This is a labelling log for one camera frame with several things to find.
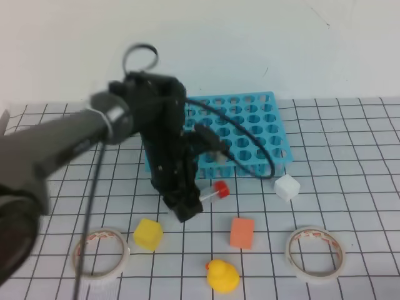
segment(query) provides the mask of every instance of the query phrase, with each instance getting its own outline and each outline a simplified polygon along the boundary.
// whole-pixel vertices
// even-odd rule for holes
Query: tape roll
[[[90,285],[102,285],[105,282],[116,279],[125,270],[125,267],[128,264],[129,255],[131,253],[128,244],[126,244],[125,237],[123,237],[122,234],[116,230],[109,228],[101,228],[93,232],[90,232],[87,235],[86,243],[91,243],[98,239],[116,239],[122,246],[122,254],[121,254],[121,259],[116,264],[116,266],[105,274],[101,273],[92,275],[90,273],[83,272],[81,280]],[[76,261],[77,257],[80,255],[80,252],[81,252],[81,243],[80,241],[78,241],[78,243],[74,248],[74,252],[72,253],[72,259],[71,259],[72,267],[74,268],[75,272],[77,268]]]
[[[329,272],[307,272],[300,268],[295,263],[291,252],[292,244],[296,243],[300,238],[321,239],[324,242],[327,242],[331,247],[333,247],[336,250],[337,258],[339,261],[339,266],[336,268],[336,270],[332,270]],[[311,284],[325,284],[331,282],[332,280],[335,280],[342,273],[346,258],[346,252],[344,251],[343,245],[332,233],[322,228],[312,226],[304,227],[292,232],[286,243],[285,257],[297,278]]]

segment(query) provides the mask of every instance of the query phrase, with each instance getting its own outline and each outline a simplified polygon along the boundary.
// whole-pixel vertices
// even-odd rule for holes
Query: rubber duck
[[[220,259],[213,259],[206,264],[207,282],[219,293],[230,293],[240,282],[239,273],[231,264]]]

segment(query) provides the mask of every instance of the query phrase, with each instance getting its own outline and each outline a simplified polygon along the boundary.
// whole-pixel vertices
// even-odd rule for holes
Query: red cap
[[[213,187],[214,187],[214,190],[216,192],[218,192],[218,197],[220,197],[220,198],[225,198],[226,196],[228,196],[231,193],[229,191],[228,185],[223,180],[215,182]]]

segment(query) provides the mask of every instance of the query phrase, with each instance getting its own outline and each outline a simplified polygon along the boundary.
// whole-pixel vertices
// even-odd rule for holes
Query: black wire
[[[233,157],[233,155],[230,155],[229,153],[227,153],[228,158],[232,159],[232,161],[234,163],[236,163],[244,172],[250,174],[251,176],[253,176],[255,178],[259,178],[259,179],[271,179],[271,178],[274,177],[274,175],[275,175],[275,165],[274,165],[273,160],[271,159],[271,156],[269,155],[268,151],[266,151],[264,146],[246,128],[241,126],[239,123],[233,121],[230,117],[225,116],[225,114],[221,113],[217,109],[215,109],[215,108],[213,108],[211,106],[208,106],[207,104],[201,103],[199,101],[187,99],[187,98],[184,98],[183,100],[186,103],[192,104],[194,106],[199,106],[201,108],[204,108],[207,111],[211,111],[212,113],[214,113],[217,116],[219,116],[221,119],[227,121],[228,123],[231,123],[237,129],[239,129],[242,133],[244,133],[261,150],[261,152],[265,155],[269,165],[271,166],[270,175],[268,175],[268,176],[260,176],[260,175],[257,175],[252,170],[250,170],[250,169],[246,168],[245,166],[243,166],[239,161],[237,161]]]
[[[76,277],[75,277],[74,296],[73,296],[74,300],[78,300],[78,296],[79,296],[79,288],[81,285],[81,277],[82,277],[82,273],[83,273],[83,265],[84,265],[85,250],[86,250],[86,238],[87,238],[87,235],[89,232],[89,222],[90,222],[91,211],[92,211],[92,207],[93,207],[94,193],[96,191],[96,186],[98,183],[99,173],[100,173],[100,169],[101,169],[101,162],[103,161],[105,149],[106,149],[106,145],[102,144],[100,153],[99,153],[99,159],[97,160],[97,163],[96,163],[96,171],[94,172],[93,183],[90,188],[89,200],[88,200],[87,206],[86,206],[79,262],[78,262],[78,265],[75,270]]]
[[[138,49],[147,49],[150,50],[151,52],[154,53],[155,57],[153,59],[153,61],[146,67],[141,68],[141,71],[145,71],[145,70],[150,70],[152,68],[154,68],[157,63],[158,63],[158,51],[156,49],[156,47],[154,47],[153,45],[150,44],[133,44],[132,46],[130,46],[124,54],[124,57],[122,59],[122,69],[124,70],[125,76],[128,74],[128,71],[126,69],[126,63],[128,61],[128,57],[136,50]]]

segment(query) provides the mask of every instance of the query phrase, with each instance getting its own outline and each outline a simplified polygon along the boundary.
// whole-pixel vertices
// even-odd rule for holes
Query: white grid mat
[[[400,98],[303,99],[278,101],[295,161],[287,173],[301,183],[289,204],[273,193],[271,181],[232,177],[231,195],[185,224],[167,208],[144,172],[140,137],[107,147],[91,227],[107,226],[131,240],[141,218],[162,224],[156,253],[133,251],[127,269],[100,297],[82,299],[398,299],[400,295]],[[61,118],[80,104],[15,107],[7,133]],[[26,264],[0,288],[2,300],[71,299],[74,274],[69,253],[79,239],[93,163],[93,149],[49,180],[51,215]],[[200,179],[200,188],[212,181]],[[231,219],[255,220],[251,251],[229,246]],[[296,228],[317,225],[345,244],[347,264],[337,281],[308,285],[284,261],[284,244]],[[328,248],[300,244],[306,269],[333,267]],[[106,247],[88,256],[93,270],[118,258]],[[234,264],[241,284],[231,294],[213,293],[204,265],[211,258]]]

